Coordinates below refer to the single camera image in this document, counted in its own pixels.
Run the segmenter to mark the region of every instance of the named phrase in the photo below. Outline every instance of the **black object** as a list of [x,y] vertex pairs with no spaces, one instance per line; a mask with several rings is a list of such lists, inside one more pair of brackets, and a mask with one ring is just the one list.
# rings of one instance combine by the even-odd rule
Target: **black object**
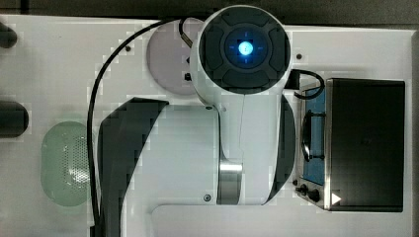
[[281,99],[280,117],[281,125],[277,168],[275,170],[274,183],[272,184],[267,202],[278,193],[293,171],[293,161],[295,156],[295,122],[293,120],[293,109],[284,95]]
[[317,189],[307,192],[308,198],[312,199],[314,202],[320,201],[320,193]]
[[285,89],[299,90],[299,71],[291,70]]
[[[243,41],[254,44],[249,55],[238,51]],[[268,90],[283,77],[291,58],[282,26],[266,12],[250,7],[220,12],[204,29],[199,51],[210,80],[237,94]]]
[[404,82],[328,80],[327,104],[330,194],[341,199],[330,210],[402,211]]
[[28,111],[16,102],[0,101],[0,138],[18,137],[28,128]]
[[324,90],[324,80],[317,73],[306,71],[306,70],[300,70],[300,69],[293,69],[292,70],[292,73],[297,73],[295,75],[292,75],[292,79],[293,80],[296,80],[295,78],[298,77],[297,80],[299,81],[299,75],[300,74],[305,74],[305,75],[308,75],[308,76],[315,77],[320,82],[320,87],[319,87],[319,89],[317,90],[316,93],[314,93],[314,94],[312,94],[310,96],[303,96],[303,95],[300,95],[297,92],[294,92],[293,94],[294,94],[295,97],[297,97],[297,98],[299,98],[301,100],[312,100],[312,99],[318,97],[323,92],[323,90]]
[[88,151],[88,160],[89,160],[89,178],[90,178],[90,194],[92,196],[92,209],[93,209],[93,217],[95,221],[95,225],[90,228],[90,236],[103,236],[100,219],[99,219],[99,202],[98,202],[98,195],[96,192],[96,176],[95,176],[95,160],[93,159],[93,131],[92,131],[92,123],[93,123],[93,111],[95,110],[95,102],[96,102],[96,94],[98,93],[99,85],[102,81],[103,75],[106,72],[108,66],[111,62],[115,59],[115,57],[133,40],[137,37],[141,36],[142,34],[150,31],[153,28],[159,27],[169,22],[176,21],[177,19],[166,19],[160,22],[151,24],[150,26],[141,29],[140,31],[134,33],[128,39],[126,39],[123,43],[121,43],[117,49],[111,54],[111,56],[106,60],[104,65],[102,66],[101,70],[96,77],[95,84],[92,88],[92,94],[90,97],[89,103],[89,111],[87,114],[87,151]]
[[326,114],[321,113],[313,113],[312,111],[308,111],[305,116],[304,120],[302,121],[302,135],[301,135],[301,150],[302,155],[306,162],[309,162],[312,158],[321,158],[324,159],[324,155],[321,156],[313,156],[310,154],[310,145],[311,145],[311,118],[313,117],[325,117]]
[[133,98],[101,123],[98,168],[102,236],[120,236],[126,189],[151,128],[166,105],[165,101]]
[[185,81],[192,81],[191,73],[185,73]]
[[17,41],[18,35],[16,35],[12,29],[0,23],[0,47],[10,48],[15,45]]
[[307,187],[307,185],[301,185],[299,188],[295,188],[295,190],[297,192],[299,192],[300,194],[302,194],[303,196],[306,196],[307,191],[308,191],[308,187]]

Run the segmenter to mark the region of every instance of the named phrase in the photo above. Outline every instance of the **glowing blue led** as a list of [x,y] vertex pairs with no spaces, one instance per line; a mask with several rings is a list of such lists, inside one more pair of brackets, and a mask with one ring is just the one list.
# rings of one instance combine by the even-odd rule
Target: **glowing blue led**
[[238,51],[242,55],[249,55],[253,51],[253,45],[248,41],[243,41],[238,45]]

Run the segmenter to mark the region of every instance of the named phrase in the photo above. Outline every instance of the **black cable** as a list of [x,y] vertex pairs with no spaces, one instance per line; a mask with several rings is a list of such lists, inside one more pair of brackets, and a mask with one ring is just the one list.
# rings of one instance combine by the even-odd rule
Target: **black cable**
[[87,115],[87,150],[88,150],[88,161],[89,161],[89,176],[90,176],[90,192],[92,197],[92,208],[93,208],[93,217],[95,221],[95,225],[100,224],[100,216],[99,216],[99,206],[98,206],[98,194],[96,191],[96,172],[95,172],[95,161],[93,159],[93,130],[92,130],[92,123],[93,123],[93,111],[95,109],[95,102],[96,102],[96,95],[98,93],[99,85],[102,81],[103,75],[106,72],[106,69],[109,67],[111,62],[115,59],[115,57],[123,50],[131,41],[135,38],[139,37],[140,35],[150,31],[153,28],[159,27],[169,22],[176,21],[178,19],[167,19],[162,20],[160,22],[154,23],[138,32],[130,36],[126,39],[123,43],[121,43],[117,49],[111,54],[111,56],[106,60],[104,65],[102,66],[101,70],[96,77],[95,84],[92,88],[92,94],[90,96],[90,104],[89,104],[89,111]]
[[178,25],[178,27],[179,27],[179,34],[181,35],[181,38],[185,42],[185,44],[188,47],[192,47],[192,41],[191,41],[191,39],[189,39],[189,37],[183,31],[183,25],[184,25],[184,23],[185,23],[185,21],[187,19],[188,18],[182,18],[181,21],[179,22],[179,25]]
[[316,91],[316,93],[312,94],[311,96],[302,96],[297,92],[294,92],[293,94],[301,99],[301,100],[312,100],[316,97],[318,97],[324,90],[324,80],[321,76],[319,76],[317,73],[311,72],[311,71],[306,71],[306,70],[300,70],[300,69],[293,69],[293,71],[299,72],[301,74],[305,74],[305,75],[309,75],[309,76],[313,76],[315,77],[319,82],[320,82],[320,87],[318,88],[318,90]]

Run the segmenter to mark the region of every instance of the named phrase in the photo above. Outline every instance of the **electronic device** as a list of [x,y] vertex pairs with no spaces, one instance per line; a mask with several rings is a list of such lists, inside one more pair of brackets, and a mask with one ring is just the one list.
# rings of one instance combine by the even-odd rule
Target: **electronic device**
[[327,80],[301,103],[298,195],[331,211],[402,211],[404,105],[403,81]]

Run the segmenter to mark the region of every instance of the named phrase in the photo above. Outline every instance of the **white table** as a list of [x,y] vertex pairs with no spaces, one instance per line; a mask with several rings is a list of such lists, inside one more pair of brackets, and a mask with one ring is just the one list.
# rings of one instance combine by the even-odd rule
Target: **white table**
[[[0,139],[0,236],[87,236],[90,202],[64,208],[41,186],[41,143],[55,124],[85,123],[88,98],[102,63],[119,43],[153,21],[0,16],[18,43],[0,48],[0,100],[23,104],[30,126],[17,139]],[[160,206],[158,236],[411,236],[412,235],[412,31],[287,26],[294,68],[328,77],[404,79],[406,156],[401,213],[327,212],[296,196],[292,178],[264,206]],[[97,98],[94,125],[133,96],[199,105],[196,96],[167,93],[151,78],[145,49],[151,33],[136,39],[112,65]]]

